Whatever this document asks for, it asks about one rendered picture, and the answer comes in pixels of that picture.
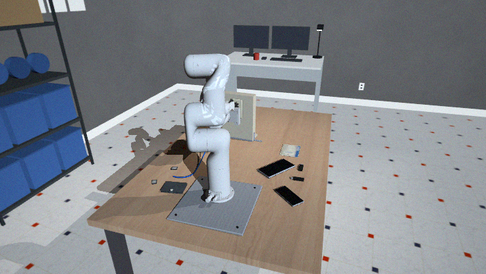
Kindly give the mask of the grey backing panel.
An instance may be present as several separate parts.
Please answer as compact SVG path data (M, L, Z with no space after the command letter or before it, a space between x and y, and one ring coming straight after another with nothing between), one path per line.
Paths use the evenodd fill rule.
M222 126L230 133L230 137L242 138L254 141L256 134L256 94L225 91L225 101L230 99L242 100L242 119L239 125L233 122L227 122Z

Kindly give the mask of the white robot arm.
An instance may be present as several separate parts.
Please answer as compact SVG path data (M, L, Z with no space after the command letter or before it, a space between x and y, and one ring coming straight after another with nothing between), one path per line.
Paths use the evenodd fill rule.
M210 152L207 157L207 203L222 203L234 196L230 186L230 133L221 128L227 122L240 124L240 108L230 111L225 103L225 89L230 74L230 58L223 54L187 55L184 60L186 75L192 79L205 78L200 102L184 108L186 144L190 152ZM209 128L197 128L205 127Z

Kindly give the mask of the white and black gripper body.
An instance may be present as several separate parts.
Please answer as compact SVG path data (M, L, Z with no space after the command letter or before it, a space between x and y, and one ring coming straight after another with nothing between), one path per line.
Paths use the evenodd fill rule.
M228 103L229 101L226 101L225 103ZM228 103L230 105L230 111L234 111L234 102Z

